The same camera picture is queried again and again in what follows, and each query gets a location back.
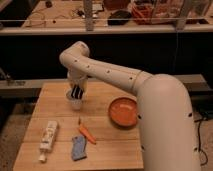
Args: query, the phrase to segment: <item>wooden tabletop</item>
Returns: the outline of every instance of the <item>wooden tabletop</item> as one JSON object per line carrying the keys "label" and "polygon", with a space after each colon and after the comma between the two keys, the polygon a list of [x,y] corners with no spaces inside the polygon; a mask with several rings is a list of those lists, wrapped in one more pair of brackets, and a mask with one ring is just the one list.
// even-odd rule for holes
{"label": "wooden tabletop", "polygon": [[[83,11],[83,1],[61,1],[54,0],[52,7],[47,8],[45,1],[40,1],[28,16],[22,27],[49,27],[49,28],[85,28],[85,20],[77,15],[77,10]],[[108,27],[107,18],[114,11],[106,8],[98,13],[98,19],[94,19],[96,27]],[[213,13],[213,4],[209,8],[205,19],[209,24],[213,24],[211,15]],[[124,27],[139,26],[133,20],[130,20]]]}
{"label": "wooden tabletop", "polygon": [[[66,82],[44,84],[14,171],[142,169],[138,125],[131,129],[121,129],[107,116],[112,100],[118,97],[135,97],[103,82],[88,82],[82,110],[73,111],[66,98],[69,89]],[[87,158],[74,162],[71,159],[71,139],[80,135],[79,116],[96,137],[97,144],[88,142]],[[60,128],[53,151],[47,155],[47,162],[42,164],[38,161],[38,147],[49,120],[57,121]]]}

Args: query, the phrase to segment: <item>orange bowl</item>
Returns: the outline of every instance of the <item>orange bowl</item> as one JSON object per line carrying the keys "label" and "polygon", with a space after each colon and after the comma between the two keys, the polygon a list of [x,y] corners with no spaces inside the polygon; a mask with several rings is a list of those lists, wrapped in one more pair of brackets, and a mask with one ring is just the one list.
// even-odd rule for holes
{"label": "orange bowl", "polygon": [[111,102],[108,114],[119,126],[134,126],[137,124],[137,103],[127,97],[117,98]]}

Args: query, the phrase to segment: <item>floor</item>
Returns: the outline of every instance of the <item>floor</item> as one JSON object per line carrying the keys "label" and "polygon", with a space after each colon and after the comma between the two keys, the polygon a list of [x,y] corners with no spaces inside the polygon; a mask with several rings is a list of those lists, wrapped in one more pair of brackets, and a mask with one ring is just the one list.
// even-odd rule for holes
{"label": "floor", "polygon": [[[18,104],[12,114],[8,117],[0,134],[0,171],[11,171],[24,137],[26,128],[29,124],[34,104],[28,106]],[[208,164],[202,166],[202,171],[213,170],[213,120],[204,121],[201,125],[202,148],[208,155]]]}

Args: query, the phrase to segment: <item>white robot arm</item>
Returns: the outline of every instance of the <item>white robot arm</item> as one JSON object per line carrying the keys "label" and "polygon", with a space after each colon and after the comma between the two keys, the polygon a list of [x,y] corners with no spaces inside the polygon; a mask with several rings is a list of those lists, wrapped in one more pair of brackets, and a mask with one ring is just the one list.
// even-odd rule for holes
{"label": "white robot arm", "polygon": [[145,171],[201,171],[190,97],[176,78],[93,60],[76,42],[60,61],[72,83],[84,91],[86,76],[98,78],[137,97]]}

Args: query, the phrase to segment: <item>toy carrot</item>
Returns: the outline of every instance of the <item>toy carrot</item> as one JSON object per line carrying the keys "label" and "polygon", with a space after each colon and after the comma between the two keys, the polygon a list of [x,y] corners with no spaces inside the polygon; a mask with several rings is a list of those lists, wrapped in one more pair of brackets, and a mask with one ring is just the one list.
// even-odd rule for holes
{"label": "toy carrot", "polygon": [[84,124],[81,123],[80,119],[79,119],[78,130],[82,135],[84,135],[87,138],[88,141],[90,141],[92,144],[96,144],[95,138],[92,136],[89,130],[84,126]]}

